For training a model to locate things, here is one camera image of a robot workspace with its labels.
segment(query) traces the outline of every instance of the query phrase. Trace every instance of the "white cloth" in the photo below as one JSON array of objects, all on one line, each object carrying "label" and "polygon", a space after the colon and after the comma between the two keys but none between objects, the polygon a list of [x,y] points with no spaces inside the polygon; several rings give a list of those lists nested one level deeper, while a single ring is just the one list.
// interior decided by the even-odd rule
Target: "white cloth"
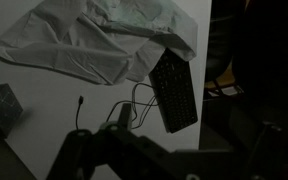
[{"label": "white cloth", "polygon": [[0,57],[112,85],[142,81],[166,47],[193,59],[196,36],[171,0],[45,0],[0,37]]}]

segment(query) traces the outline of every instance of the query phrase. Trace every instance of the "white plastic sheet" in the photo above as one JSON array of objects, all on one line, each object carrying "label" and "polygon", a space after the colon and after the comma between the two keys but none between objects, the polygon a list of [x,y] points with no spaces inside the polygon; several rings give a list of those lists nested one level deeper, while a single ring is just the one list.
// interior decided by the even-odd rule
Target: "white plastic sheet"
[{"label": "white plastic sheet", "polygon": [[196,36],[171,0],[45,0],[0,37],[0,57],[112,85],[142,81],[166,47],[193,59]]}]

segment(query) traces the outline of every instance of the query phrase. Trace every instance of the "crumpled fabric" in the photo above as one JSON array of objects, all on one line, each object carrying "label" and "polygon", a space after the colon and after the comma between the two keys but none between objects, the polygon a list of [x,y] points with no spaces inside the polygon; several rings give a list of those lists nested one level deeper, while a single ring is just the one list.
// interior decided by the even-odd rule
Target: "crumpled fabric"
[{"label": "crumpled fabric", "polygon": [[193,59],[196,36],[171,0],[45,0],[0,37],[0,57],[113,85],[143,81],[165,48]]}]

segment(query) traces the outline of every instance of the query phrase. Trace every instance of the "table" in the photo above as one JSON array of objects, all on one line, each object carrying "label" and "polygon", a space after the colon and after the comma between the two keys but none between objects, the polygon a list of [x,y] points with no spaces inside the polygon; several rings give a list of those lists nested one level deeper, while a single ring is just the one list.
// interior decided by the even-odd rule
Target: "table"
[{"label": "table", "polygon": [[[0,0],[0,36],[16,20],[41,0]],[[200,119],[211,0],[175,0],[198,23],[198,56],[190,62],[197,112]],[[37,179],[45,179],[68,132],[75,128],[80,95],[84,104],[79,115],[80,128],[97,132],[114,103],[131,99],[134,82],[116,86],[94,85],[52,71],[15,66],[0,61],[0,84],[8,83],[24,112],[7,138]],[[137,101],[147,102],[153,91],[139,88]],[[117,119],[117,108],[112,119]],[[198,149],[200,121],[175,134],[166,133],[158,108],[152,108],[143,126],[133,132],[145,135],[168,151]],[[107,167],[96,170],[94,179],[116,179]]]}]

